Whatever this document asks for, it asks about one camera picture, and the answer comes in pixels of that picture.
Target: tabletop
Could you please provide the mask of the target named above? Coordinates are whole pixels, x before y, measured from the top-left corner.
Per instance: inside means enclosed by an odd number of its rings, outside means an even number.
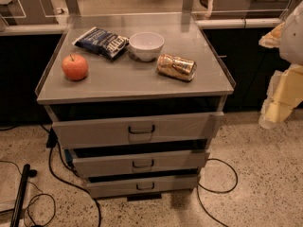
[[[135,61],[129,49],[115,61],[95,55],[72,42],[92,27],[131,37],[150,31],[165,39],[162,54],[196,61],[197,70],[191,82],[159,75],[156,61]],[[233,87],[189,13],[125,14],[76,17],[61,44],[48,76],[42,83],[38,103],[44,105],[149,99],[184,96],[224,96]],[[71,53],[88,61],[89,73],[81,81],[64,77],[61,64]]]

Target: drawer front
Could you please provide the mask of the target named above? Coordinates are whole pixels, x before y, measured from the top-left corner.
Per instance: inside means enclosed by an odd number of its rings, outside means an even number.
[[[216,135],[222,112],[187,113],[53,123],[64,148],[93,148],[191,139]]]
[[[197,184],[198,176],[193,174],[112,181],[106,183],[88,183],[86,187],[92,198],[107,198],[193,189]]]
[[[183,150],[150,154],[90,157],[73,160],[78,174],[83,178],[170,171],[205,166],[203,150]]]

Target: drawer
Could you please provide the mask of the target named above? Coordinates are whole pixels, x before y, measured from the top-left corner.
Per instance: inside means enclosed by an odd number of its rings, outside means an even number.
[[[106,150],[107,148],[91,149],[92,152],[89,155],[95,154],[94,157],[85,157],[87,155],[85,152],[81,154],[82,151],[89,150],[87,148],[72,150],[73,165],[81,177],[148,173],[205,166],[205,151],[201,149],[204,144],[199,145],[195,141],[123,147],[124,149],[122,147],[112,147],[110,150]]]
[[[222,112],[54,122],[64,148],[206,139],[215,137]]]
[[[171,190],[193,189],[198,184],[197,174],[176,172],[176,175],[144,174],[142,178],[88,183],[86,185],[92,198],[142,195]]]

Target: soda can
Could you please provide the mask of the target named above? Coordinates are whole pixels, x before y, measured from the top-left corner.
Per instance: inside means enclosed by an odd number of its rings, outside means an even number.
[[[157,71],[176,79],[191,81],[195,75],[195,61],[168,54],[160,55],[157,61]]]

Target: black pole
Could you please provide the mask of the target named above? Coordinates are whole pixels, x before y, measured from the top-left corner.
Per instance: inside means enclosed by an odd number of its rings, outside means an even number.
[[[25,198],[26,190],[27,190],[27,179],[29,177],[29,170],[30,170],[30,165],[25,164],[23,166],[21,181],[20,181],[20,184],[19,184],[19,189],[18,189],[18,194],[17,194],[17,199],[16,199],[16,202],[15,202],[15,206],[13,208],[10,227],[18,227],[19,226],[19,219],[20,219],[20,215],[21,215],[21,212],[22,212],[23,201],[24,201],[24,198]]]

